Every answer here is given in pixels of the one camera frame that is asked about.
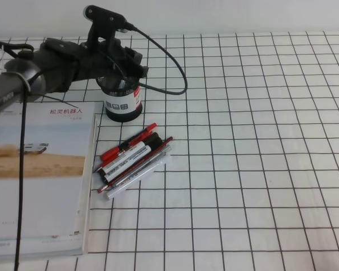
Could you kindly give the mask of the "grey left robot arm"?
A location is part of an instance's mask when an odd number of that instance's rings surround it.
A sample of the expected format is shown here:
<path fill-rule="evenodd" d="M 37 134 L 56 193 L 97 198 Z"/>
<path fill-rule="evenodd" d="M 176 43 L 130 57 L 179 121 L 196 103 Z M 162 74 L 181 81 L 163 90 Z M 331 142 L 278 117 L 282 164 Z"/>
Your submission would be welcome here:
<path fill-rule="evenodd" d="M 0 113 L 13 103 L 34 101 L 50 93 L 65 93 L 73 82 L 90 79 L 129 79 L 136 86 L 145 78 L 148 68 L 142 66 L 142 55 L 122 47 L 119 39 L 108 51 L 106 41 L 89 50 L 85 42 L 48 38 L 38 50 L 27 43 L 0 41 L 0 49 L 11 56 L 0 74 Z"/>

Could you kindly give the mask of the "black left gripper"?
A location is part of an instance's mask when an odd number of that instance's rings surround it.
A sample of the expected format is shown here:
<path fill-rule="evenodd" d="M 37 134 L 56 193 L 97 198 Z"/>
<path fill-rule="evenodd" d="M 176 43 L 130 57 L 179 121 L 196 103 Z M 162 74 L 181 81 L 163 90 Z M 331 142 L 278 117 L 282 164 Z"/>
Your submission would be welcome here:
<path fill-rule="evenodd" d="M 141 65 L 142 54 L 137 51 L 122 47 L 119 39 L 114 39 L 113 47 L 107 49 L 107 42 L 98 44 L 97 51 L 90 53 L 84 46 L 85 43 L 73 43 L 74 54 L 78 64 L 73 76 L 73 82 L 94 79 L 104 76 L 122 76 L 146 78 L 148 67 Z"/>

